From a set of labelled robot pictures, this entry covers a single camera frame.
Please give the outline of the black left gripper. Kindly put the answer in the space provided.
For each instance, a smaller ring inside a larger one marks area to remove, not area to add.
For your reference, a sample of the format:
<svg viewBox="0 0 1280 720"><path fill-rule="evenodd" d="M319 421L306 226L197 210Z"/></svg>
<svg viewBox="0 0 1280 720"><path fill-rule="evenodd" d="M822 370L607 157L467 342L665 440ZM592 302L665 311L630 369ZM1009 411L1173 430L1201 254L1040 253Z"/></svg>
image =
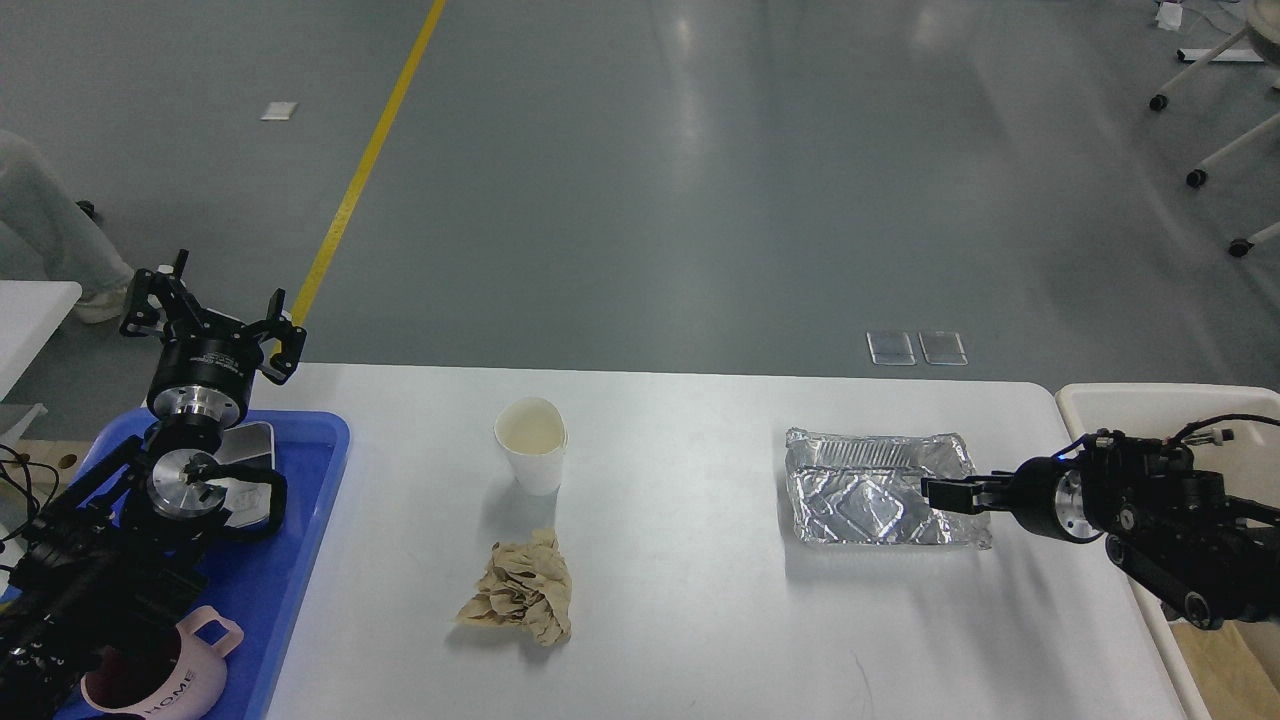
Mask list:
<svg viewBox="0 0 1280 720"><path fill-rule="evenodd" d="M125 292L119 334L157 337L163 352L148 388L147 407L157 419L200 414L220 427L236 427L250 409L257 369L275 386L293 377L307 331L285 310L285 291L275 290L264 319L206 318L183 282L189 250L179 250L164 269L140 268Z"/></svg>

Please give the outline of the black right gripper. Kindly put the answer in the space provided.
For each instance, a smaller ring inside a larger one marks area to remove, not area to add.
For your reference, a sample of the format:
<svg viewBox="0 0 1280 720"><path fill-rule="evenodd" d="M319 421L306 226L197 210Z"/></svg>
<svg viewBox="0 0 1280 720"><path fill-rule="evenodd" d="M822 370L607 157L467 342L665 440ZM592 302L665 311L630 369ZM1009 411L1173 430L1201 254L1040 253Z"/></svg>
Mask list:
<svg viewBox="0 0 1280 720"><path fill-rule="evenodd" d="M1091 543L1091 524L1079 492L1064 489L1070 473L1052 457L1023 462L1012 478L923 478L922 495L934 510L979 515L1011 512L1034 536L1068 543Z"/></svg>

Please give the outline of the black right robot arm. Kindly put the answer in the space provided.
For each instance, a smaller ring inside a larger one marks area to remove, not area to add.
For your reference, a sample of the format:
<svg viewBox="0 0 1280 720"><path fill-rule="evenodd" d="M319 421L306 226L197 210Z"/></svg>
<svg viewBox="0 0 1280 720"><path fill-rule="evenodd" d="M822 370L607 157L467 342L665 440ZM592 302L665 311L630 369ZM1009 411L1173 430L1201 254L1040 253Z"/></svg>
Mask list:
<svg viewBox="0 0 1280 720"><path fill-rule="evenodd" d="M1012 471L924 477L920 492L936 510L1009 512L1034 536L1103 541L1114 566L1201 630L1275 623L1277 510L1230 495L1222 474L1196 465L1194 447L1230 442L1234 421L1277 424L1229 413L1165 438L1100 429Z"/></svg>

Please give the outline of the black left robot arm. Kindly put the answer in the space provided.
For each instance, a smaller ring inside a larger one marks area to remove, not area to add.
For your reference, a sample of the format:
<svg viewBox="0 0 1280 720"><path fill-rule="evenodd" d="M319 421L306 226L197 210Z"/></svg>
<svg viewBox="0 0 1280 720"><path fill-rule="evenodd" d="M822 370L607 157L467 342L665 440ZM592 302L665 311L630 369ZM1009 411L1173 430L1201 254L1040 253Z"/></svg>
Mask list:
<svg viewBox="0 0 1280 720"><path fill-rule="evenodd" d="M218 541L256 542L284 524L276 470L218 459L250 410L253 379L282 386L307 338L276 290L246 323L200 304L183 279L138 269L119 332L163 351L146 396L152 423L128 436L19 530L3 610L3 716L50 719L108 650L157 650L207 579L197 564Z"/></svg>

